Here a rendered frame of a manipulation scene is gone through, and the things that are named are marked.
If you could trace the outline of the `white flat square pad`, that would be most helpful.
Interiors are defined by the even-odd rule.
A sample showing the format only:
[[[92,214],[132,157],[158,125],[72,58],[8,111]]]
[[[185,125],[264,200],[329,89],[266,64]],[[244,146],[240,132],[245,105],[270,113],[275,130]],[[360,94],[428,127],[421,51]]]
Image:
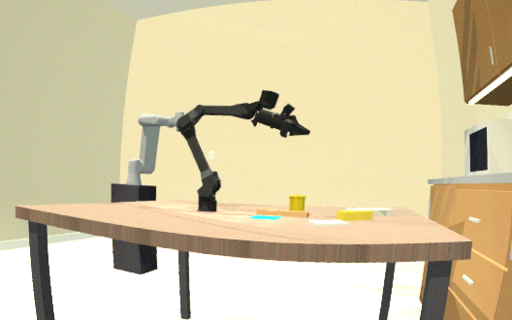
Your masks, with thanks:
[[[342,220],[317,220],[317,221],[308,221],[308,224],[313,224],[316,227],[328,227],[328,226],[346,226],[349,223],[344,222]]]

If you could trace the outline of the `yellow cup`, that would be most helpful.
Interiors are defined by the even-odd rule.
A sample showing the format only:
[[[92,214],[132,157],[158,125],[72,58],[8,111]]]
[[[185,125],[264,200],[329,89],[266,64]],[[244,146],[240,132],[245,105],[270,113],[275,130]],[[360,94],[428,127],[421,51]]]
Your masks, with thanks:
[[[290,211],[302,211],[304,212],[305,197],[301,195],[289,196],[289,210]]]

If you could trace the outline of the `light wooden bar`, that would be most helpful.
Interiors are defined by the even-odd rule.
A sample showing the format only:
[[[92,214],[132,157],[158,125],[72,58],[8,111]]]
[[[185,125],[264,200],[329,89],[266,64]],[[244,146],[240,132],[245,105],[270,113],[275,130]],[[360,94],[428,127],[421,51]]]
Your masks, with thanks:
[[[257,208],[256,214],[285,216],[285,217],[308,217],[308,211],[302,212],[302,211],[264,209],[264,208]]]

